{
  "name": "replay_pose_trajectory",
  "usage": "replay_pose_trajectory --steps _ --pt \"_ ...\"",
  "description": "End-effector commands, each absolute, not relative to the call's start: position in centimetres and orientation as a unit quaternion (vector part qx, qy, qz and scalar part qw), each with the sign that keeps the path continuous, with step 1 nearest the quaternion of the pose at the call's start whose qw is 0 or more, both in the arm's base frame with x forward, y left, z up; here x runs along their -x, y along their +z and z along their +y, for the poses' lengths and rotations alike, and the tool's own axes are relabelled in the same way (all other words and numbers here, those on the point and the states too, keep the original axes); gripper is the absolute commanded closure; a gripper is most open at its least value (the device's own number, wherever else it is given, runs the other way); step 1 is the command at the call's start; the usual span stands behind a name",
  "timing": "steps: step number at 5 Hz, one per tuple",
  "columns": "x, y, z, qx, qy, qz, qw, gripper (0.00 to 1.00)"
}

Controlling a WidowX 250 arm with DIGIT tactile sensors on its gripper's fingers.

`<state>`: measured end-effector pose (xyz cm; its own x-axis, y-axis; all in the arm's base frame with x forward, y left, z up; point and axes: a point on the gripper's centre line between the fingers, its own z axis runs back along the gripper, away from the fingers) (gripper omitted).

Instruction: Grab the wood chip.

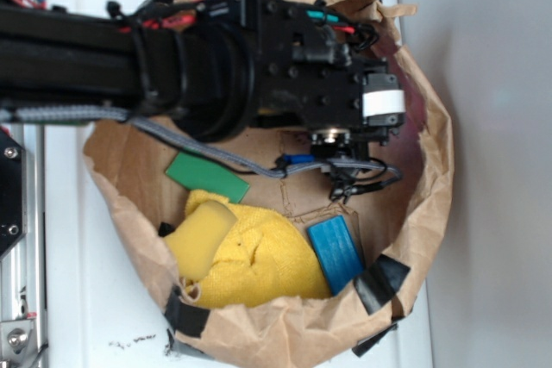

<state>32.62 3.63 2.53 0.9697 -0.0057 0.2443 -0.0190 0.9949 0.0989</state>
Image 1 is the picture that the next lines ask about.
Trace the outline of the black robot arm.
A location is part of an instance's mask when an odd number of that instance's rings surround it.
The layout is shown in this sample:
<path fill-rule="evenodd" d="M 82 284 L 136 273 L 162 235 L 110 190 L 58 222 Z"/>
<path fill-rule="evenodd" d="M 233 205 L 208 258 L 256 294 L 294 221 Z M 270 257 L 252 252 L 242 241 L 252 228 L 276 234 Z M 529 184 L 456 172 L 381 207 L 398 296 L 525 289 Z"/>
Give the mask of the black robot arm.
<path fill-rule="evenodd" d="M 199 0 L 110 18 L 1 8 L 1 107 L 90 105 L 171 117 L 196 140 L 246 128 L 302 128 L 316 144 L 386 143 L 405 121 L 405 94 L 377 40 L 322 3 Z"/>

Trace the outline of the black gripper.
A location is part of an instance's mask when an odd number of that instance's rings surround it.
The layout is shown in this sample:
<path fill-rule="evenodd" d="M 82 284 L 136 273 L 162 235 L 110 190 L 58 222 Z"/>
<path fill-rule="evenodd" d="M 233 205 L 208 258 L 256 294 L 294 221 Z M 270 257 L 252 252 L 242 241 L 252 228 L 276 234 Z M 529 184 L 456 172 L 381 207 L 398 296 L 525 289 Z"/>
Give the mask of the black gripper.
<path fill-rule="evenodd" d="M 405 123 L 405 93 L 385 59 L 363 56 L 378 35 L 323 3 L 241 0 L 254 62 L 250 128 L 304 131 L 316 157 L 366 157 Z"/>

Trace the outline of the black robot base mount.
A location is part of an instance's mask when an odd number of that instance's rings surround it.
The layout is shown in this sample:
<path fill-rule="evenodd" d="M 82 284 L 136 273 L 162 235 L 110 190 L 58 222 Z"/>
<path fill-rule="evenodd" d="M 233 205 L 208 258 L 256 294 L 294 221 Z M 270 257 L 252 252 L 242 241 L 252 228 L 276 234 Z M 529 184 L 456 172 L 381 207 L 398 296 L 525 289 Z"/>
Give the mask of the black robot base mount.
<path fill-rule="evenodd" d="M 1 127 L 1 259 L 24 235 L 24 149 Z"/>

